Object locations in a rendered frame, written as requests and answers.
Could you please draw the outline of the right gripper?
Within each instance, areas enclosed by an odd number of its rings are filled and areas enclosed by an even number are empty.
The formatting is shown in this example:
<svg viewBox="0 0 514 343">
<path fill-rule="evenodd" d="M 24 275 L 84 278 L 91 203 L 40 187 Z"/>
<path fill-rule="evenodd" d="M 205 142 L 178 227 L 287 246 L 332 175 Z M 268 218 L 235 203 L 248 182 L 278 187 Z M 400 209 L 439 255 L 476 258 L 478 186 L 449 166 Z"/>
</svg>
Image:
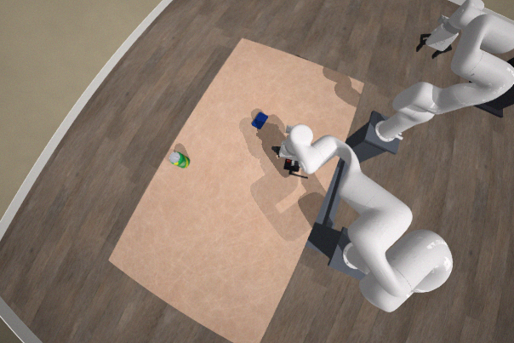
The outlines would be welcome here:
<svg viewBox="0 0 514 343">
<path fill-rule="evenodd" d="M 437 49 L 437 51 L 432 55 L 432 59 L 434 59 L 439 54 L 452 50 L 451 43 L 458 35 L 459 33 L 452 34 L 446 31 L 443 24 L 441 24 L 430 34 L 420 35 L 420 44 L 417 46 L 416 52 L 418 52 L 423 47 L 423 45 L 426 44 L 434 49 Z M 423 40 L 423 37 L 426 37 L 426 39 Z"/>
</svg>

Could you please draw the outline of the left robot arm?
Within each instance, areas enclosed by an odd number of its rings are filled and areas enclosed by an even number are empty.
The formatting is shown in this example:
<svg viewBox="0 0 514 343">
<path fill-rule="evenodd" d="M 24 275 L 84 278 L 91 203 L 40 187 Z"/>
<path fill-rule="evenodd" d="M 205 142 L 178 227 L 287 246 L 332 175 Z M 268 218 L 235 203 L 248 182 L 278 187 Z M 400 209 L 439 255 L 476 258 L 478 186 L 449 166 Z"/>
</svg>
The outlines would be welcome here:
<svg viewBox="0 0 514 343">
<path fill-rule="evenodd" d="M 366 274 L 359 288 L 371 304 L 393 312 L 413 292 L 432 291 L 448 279 L 452 255 L 435 232 L 412 231 L 394 244 L 410 226 L 412 212 L 362 173 L 356 154 L 345 142 L 327 134 L 311 144 L 313 133 L 304 124 L 287 125 L 285 133 L 288 139 L 282 144 L 307 174 L 335 156 L 347 163 L 339 195 L 361 216 L 348 227 L 351 243 L 343 250 L 343 260 Z"/>
</svg>

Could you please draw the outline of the green and yellow drink can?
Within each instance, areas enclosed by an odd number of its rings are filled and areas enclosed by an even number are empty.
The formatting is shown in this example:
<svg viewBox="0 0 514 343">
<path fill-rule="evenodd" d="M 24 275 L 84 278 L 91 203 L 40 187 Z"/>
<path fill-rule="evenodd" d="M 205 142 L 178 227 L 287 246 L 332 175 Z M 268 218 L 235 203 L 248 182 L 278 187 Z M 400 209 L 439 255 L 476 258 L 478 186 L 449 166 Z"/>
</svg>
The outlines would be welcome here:
<svg viewBox="0 0 514 343">
<path fill-rule="evenodd" d="M 187 168 L 190 164 L 190 159 L 178 151 L 171 153 L 169 160 L 173 165 L 183 169 Z"/>
</svg>

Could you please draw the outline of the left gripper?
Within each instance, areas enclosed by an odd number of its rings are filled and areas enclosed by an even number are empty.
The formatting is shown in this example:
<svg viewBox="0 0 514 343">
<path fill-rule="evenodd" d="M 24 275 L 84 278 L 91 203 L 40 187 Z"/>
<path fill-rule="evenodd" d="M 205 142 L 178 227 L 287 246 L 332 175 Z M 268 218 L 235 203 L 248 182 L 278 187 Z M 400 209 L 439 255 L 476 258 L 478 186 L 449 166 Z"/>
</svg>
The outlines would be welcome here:
<svg viewBox="0 0 514 343">
<path fill-rule="evenodd" d="M 284 144 L 281 144 L 281 146 L 273 146 L 271 149 L 277 153 L 278 157 L 283 157 L 283 158 L 287 158 L 290 160 L 298 161 L 296 156 L 292 156 L 287 153 Z"/>
</svg>

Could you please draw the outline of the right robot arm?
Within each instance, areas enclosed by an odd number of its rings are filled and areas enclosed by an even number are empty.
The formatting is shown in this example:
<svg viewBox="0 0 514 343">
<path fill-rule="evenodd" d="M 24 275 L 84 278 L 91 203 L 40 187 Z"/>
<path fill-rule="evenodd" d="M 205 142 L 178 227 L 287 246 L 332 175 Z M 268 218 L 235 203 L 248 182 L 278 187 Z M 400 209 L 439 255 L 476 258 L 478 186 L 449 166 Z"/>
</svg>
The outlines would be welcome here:
<svg viewBox="0 0 514 343">
<path fill-rule="evenodd" d="M 484 13 L 483 8 L 482 0 L 465 0 L 450 17 L 441 15 L 437 20 L 452 34 L 464 29 L 451 70 L 472 83 L 458 83 L 441 89 L 419 82 L 405 89 L 392 103 L 398 113 L 376 124 L 375 133 L 379 139 L 385 142 L 394 138 L 402 140 L 401 132 L 429 121 L 435 114 L 489 102 L 514 84 L 514 67 L 481 50 L 503 54 L 514 49 L 514 25 Z"/>
</svg>

